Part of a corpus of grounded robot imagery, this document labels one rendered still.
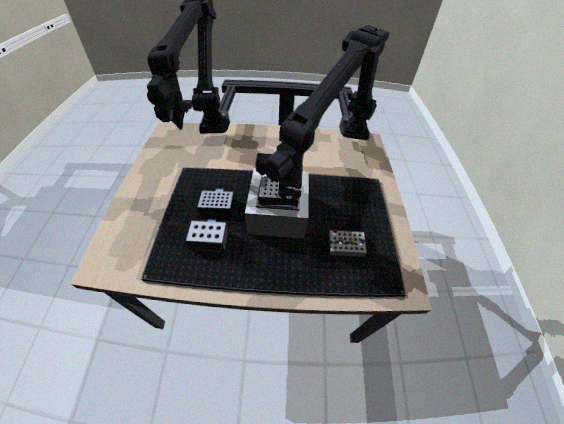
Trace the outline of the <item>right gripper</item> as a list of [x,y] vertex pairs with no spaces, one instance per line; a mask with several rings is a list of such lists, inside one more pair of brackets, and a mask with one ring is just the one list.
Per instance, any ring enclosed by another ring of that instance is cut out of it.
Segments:
[[[180,89],[177,91],[177,93],[180,92]],[[171,95],[175,95],[177,93],[172,93]],[[184,114],[185,112],[187,113],[189,111],[189,109],[192,108],[192,100],[183,100],[184,102],[184,106],[181,110],[173,110],[173,119],[172,122],[180,129],[182,130],[183,128],[183,118],[184,118]],[[190,106],[190,107],[189,107]],[[189,109],[188,109],[189,108]]]

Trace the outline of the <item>white tube rack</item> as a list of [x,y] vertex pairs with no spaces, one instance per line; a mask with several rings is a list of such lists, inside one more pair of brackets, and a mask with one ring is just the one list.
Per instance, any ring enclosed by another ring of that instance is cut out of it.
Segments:
[[[341,245],[339,244],[340,238],[344,239]],[[354,239],[354,243],[350,245],[349,243],[352,238]],[[330,230],[328,239],[329,255],[364,257],[367,253],[366,244],[360,245],[361,240],[365,239],[364,232],[337,231],[336,235],[333,235],[333,230]]]

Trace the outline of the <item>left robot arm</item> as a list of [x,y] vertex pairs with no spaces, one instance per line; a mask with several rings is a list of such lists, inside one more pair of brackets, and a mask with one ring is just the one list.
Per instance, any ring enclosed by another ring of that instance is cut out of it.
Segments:
[[352,94],[348,106],[353,116],[349,121],[343,120],[342,125],[347,134],[369,136],[367,120],[377,106],[376,100],[372,99],[372,88],[378,59],[389,33],[371,25],[350,31],[342,42],[345,53],[313,93],[281,124],[279,141],[282,143],[276,151],[273,154],[257,153],[256,172],[261,176],[266,174],[274,182],[291,181],[293,163],[298,166],[303,162],[304,153],[314,143],[315,130],[323,114],[360,66],[358,90]]

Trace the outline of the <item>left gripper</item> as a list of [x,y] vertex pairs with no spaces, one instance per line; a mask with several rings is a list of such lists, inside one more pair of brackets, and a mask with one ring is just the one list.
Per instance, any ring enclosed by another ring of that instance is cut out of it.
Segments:
[[[302,164],[302,163],[301,163]],[[291,181],[288,180],[280,180],[279,181],[279,196],[281,196],[287,204],[291,204],[294,200],[301,197],[301,191],[294,190],[289,187],[295,187],[295,189],[301,189],[302,187],[302,173],[303,173],[303,164],[298,166],[293,166],[292,168],[292,176]],[[301,170],[302,169],[302,170]],[[287,199],[287,196],[293,196],[290,200]]]

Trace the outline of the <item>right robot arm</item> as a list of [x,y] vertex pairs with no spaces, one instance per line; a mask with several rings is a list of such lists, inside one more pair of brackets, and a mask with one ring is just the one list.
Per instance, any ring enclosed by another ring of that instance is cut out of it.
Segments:
[[[177,93],[180,87],[176,72],[180,69],[181,48],[197,23],[198,83],[197,88],[193,88],[192,107],[195,111],[203,111],[200,130],[224,129],[227,116],[214,111],[220,108],[220,96],[219,88],[214,87],[212,81],[212,26],[216,19],[213,0],[184,0],[180,9],[181,14],[172,27],[148,54],[152,79],[147,84],[147,98],[155,105],[156,118],[162,122],[172,121],[173,110],[183,108],[181,91]],[[203,93],[210,89],[211,93]],[[172,92],[177,94],[171,95]]]

